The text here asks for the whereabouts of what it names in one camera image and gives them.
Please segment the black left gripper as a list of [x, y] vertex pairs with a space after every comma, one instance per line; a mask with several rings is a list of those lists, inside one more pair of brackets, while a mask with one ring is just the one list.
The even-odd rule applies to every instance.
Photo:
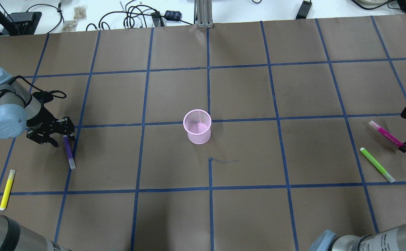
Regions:
[[26, 121], [26, 126], [26, 138], [39, 144], [49, 143], [58, 147], [59, 143], [51, 137], [52, 134], [64, 135], [69, 140], [76, 141], [75, 125], [69, 116], [57, 119], [51, 113], [40, 112]]

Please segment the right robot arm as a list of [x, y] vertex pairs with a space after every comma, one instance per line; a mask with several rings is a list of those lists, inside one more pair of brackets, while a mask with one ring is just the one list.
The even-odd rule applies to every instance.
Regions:
[[[406, 119], [406, 106], [401, 112]], [[398, 150], [406, 153], [406, 141], [401, 142], [375, 121], [370, 121], [366, 129], [373, 128], [376, 132], [395, 144]], [[324, 231], [309, 248], [310, 251], [406, 251], [406, 223], [398, 227], [380, 232], [376, 235], [355, 236], [344, 235], [337, 237], [330, 230]]]

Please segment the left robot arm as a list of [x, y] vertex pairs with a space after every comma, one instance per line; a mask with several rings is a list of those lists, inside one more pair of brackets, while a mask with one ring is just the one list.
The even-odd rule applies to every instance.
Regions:
[[[30, 93], [20, 81], [29, 83], [23, 76], [13, 76], [0, 67], [0, 139], [16, 138], [26, 132], [26, 137], [37, 144], [48, 143], [58, 147], [59, 143], [52, 135], [62, 135], [70, 169], [74, 169], [76, 165], [70, 142], [76, 139], [75, 126], [68, 116], [57, 119], [45, 107], [54, 98], [66, 98], [66, 94], [39, 88]], [[64, 246], [0, 214], [0, 251], [66, 250]]]

